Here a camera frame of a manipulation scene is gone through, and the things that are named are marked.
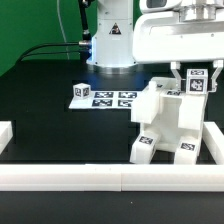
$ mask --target white foam block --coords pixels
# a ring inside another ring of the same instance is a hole
[[[122,191],[224,191],[224,166],[126,165]]]
[[[121,191],[119,165],[1,165],[1,191]]]
[[[82,165],[1,165],[1,191],[84,191],[89,174]]]
[[[202,138],[215,162],[224,165],[224,136],[215,122],[204,122]]]
[[[198,150],[198,139],[182,136],[175,153],[174,164],[196,164]]]
[[[12,124],[10,121],[0,122],[0,154],[12,138]]]

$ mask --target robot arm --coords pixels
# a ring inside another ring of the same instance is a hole
[[[142,13],[178,10],[192,5],[223,7],[223,0],[140,0]]]

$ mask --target green background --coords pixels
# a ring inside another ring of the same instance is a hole
[[[97,29],[96,1],[87,9],[92,35]],[[141,15],[138,2],[139,0],[134,0],[134,21]],[[81,40],[78,1],[61,0],[60,6],[67,41]],[[1,0],[0,27],[0,75],[12,67],[18,57],[30,47],[42,43],[63,42],[57,16],[57,0]],[[39,58],[66,59],[66,55]],[[79,55],[76,53],[72,58],[79,58]]]

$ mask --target black table surface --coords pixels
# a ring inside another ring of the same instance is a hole
[[[139,125],[130,110],[70,110],[72,86],[141,91],[153,76],[173,77],[169,65],[105,75],[78,61],[25,61],[0,77],[0,120],[14,137],[1,164],[129,163]],[[222,76],[205,120],[224,127]],[[214,163],[206,147],[199,164]],[[158,152],[154,163],[171,163]],[[224,194],[199,192],[0,192],[0,223],[223,223]]]

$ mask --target white plastic housing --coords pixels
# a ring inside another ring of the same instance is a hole
[[[148,8],[147,0],[140,0],[140,9],[143,14],[151,13],[151,12],[162,12],[167,10],[178,9],[179,7],[189,6],[189,5],[196,5],[198,0],[167,0],[166,5],[164,7],[158,8]],[[223,6],[223,0],[201,0],[201,4],[209,4],[215,5],[217,7]]]
[[[133,56],[138,63],[224,59],[223,26],[224,9],[217,9],[216,20],[206,23],[181,23],[173,11],[145,14],[135,26]]]
[[[147,0],[140,0],[140,10],[141,12],[144,13],[149,13],[149,12],[161,12],[165,11],[168,9],[173,9],[181,4],[182,0],[168,0],[166,5],[164,7],[160,8],[148,8],[147,6]]]
[[[133,66],[133,0],[98,0],[97,12],[98,30],[87,63],[103,68]]]

